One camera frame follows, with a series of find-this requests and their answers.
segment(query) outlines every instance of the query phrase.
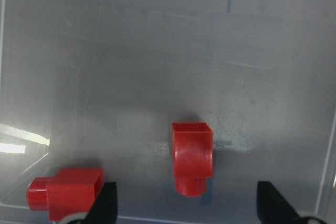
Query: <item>red object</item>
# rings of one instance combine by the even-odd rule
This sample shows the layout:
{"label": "red object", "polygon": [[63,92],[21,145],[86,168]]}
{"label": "red object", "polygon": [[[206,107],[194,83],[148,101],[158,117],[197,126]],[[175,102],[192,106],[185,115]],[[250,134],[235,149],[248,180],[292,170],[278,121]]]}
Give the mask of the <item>red object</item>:
{"label": "red object", "polygon": [[62,169],[55,177],[35,178],[26,195],[31,210],[49,211],[49,220],[88,212],[103,186],[102,169]]}
{"label": "red object", "polygon": [[213,173],[213,133],[206,123],[173,123],[175,189],[196,197],[206,190]]}

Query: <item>red toy piece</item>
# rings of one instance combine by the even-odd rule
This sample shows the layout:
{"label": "red toy piece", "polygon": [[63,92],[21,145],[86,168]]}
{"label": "red toy piece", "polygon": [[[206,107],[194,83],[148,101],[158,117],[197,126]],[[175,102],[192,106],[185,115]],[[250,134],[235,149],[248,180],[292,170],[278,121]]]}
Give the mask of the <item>red toy piece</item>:
{"label": "red toy piece", "polygon": [[55,177],[35,178],[26,195],[31,210],[49,211],[49,220],[90,210],[103,185],[102,169],[62,169]]}
{"label": "red toy piece", "polygon": [[213,173],[213,133],[206,123],[173,123],[175,189],[196,197],[206,190]]}

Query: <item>red plastic part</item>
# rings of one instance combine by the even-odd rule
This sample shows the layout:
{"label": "red plastic part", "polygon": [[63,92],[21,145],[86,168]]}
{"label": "red plastic part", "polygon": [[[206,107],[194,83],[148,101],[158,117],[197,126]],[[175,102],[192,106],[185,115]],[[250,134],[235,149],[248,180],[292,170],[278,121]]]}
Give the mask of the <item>red plastic part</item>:
{"label": "red plastic part", "polygon": [[213,174],[213,132],[206,123],[173,123],[172,131],[175,189],[197,197]]}
{"label": "red plastic part", "polygon": [[26,195],[31,210],[48,210],[49,220],[90,210],[103,185],[102,169],[62,169],[55,177],[35,178]]}

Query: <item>blue mark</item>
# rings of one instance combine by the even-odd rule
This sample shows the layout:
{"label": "blue mark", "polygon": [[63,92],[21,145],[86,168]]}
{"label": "blue mark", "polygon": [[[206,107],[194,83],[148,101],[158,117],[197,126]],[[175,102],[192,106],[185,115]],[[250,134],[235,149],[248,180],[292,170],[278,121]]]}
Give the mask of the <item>blue mark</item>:
{"label": "blue mark", "polygon": [[[214,159],[214,174],[215,174],[215,164],[216,164],[216,151],[214,150],[213,154],[213,159]],[[201,198],[201,206],[209,206],[212,203],[212,189],[214,185],[214,177],[213,175],[212,178],[207,179],[206,182],[206,192],[203,193],[202,198]]]}
{"label": "blue mark", "polygon": [[232,10],[232,0],[227,0],[226,13],[231,13]]}

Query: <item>gray surface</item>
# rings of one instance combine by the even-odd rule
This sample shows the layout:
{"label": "gray surface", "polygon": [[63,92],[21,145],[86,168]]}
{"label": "gray surface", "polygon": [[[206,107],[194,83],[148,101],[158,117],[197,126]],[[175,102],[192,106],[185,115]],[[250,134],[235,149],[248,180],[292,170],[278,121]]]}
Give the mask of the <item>gray surface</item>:
{"label": "gray surface", "polygon": [[[102,167],[118,183],[124,217],[258,223],[258,180],[272,181],[295,208],[326,216],[335,2],[232,0],[228,12],[227,1],[6,0],[0,123],[48,138],[50,148],[0,153],[1,202],[25,206],[33,177]],[[214,131],[204,197],[174,190],[175,121],[205,121]],[[13,207],[0,216],[47,219]]]}

